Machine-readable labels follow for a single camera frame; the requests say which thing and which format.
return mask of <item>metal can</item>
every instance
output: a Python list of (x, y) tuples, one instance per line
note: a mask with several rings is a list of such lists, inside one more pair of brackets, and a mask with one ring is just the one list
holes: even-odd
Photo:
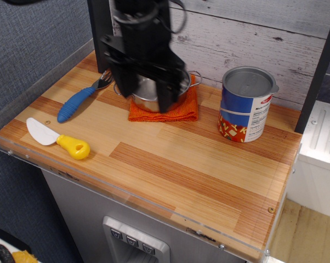
[(278, 86), (271, 74), (257, 67), (242, 66), (223, 76), (218, 127), (227, 139), (256, 140), (263, 133), (272, 95)]

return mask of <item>wooden cutting board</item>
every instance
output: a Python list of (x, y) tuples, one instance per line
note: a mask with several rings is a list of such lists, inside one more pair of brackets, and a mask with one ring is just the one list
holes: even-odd
[[(221, 92), (197, 87), (196, 122), (130, 122), (130, 101), (112, 85), (89, 97), (67, 122), (65, 101), (100, 77), (94, 53), (0, 131), (0, 145), (44, 169), (182, 228), (252, 262), (259, 261), (301, 140), (300, 112), (271, 105), (262, 136), (246, 144), (218, 131)], [(42, 146), (25, 121), (87, 141), (76, 161), (57, 144)]]

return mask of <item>cooking pot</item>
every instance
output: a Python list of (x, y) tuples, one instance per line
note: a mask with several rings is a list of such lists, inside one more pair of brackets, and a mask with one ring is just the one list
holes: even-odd
[[(197, 73), (200, 77), (200, 81), (195, 84), (191, 84), (191, 76), (190, 73)], [(176, 103), (174, 103), (168, 110), (171, 111), (178, 106), (180, 106), (187, 97), (187, 92), (190, 87), (199, 85), (202, 83), (203, 77), (202, 75), (193, 70), (193, 71), (183, 71), (184, 73), (184, 79), (180, 83), (180, 93), (178, 95), (178, 100)], [(131, 98), (134, 101), (134, 103), (137, 105), (137, 107), (141, 108), (142, 110), (149, 111), (149, 112), (160, 112), (159, 110), (159, 104), (158, 104), (158, 96), (156, 93), (156, 82), (152, 79), (143, 77), (141, 75), (138, 76), (138, 89), (131, 94)], [(117, 85), (114, 84), (114, 91), (117, 95), (121, 95), (117, 91)]]

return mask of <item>button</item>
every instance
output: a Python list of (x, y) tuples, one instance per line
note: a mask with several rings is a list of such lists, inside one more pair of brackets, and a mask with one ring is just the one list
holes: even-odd
[(147, 252), (148, 254), (155, 255), (155, 250), (149, 245), (143, 244), (143, 251)]
[(119, 231), (116, 231), (115, 229), (110, 229), (111, 234), (113, 237), (116, 237), (117, 239), (122, 239), (122, 234)]
[(136, 248), (138, 247), (138, 241), (136, 239), (126, 236), (126, 240), (127, 240), (127, 243), (129, 243), (130, 245), (132, 245)]

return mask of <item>knife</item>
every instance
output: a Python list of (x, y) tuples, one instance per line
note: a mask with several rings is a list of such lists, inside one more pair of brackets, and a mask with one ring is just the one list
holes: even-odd
[(56, 142), (76, 160), (86, 158), (89, 155), (90, 147), (83, 140), (60, 135), (34, 118), (28, 118), (26, 126), (31, 136), (42, 145), (51, 145)]

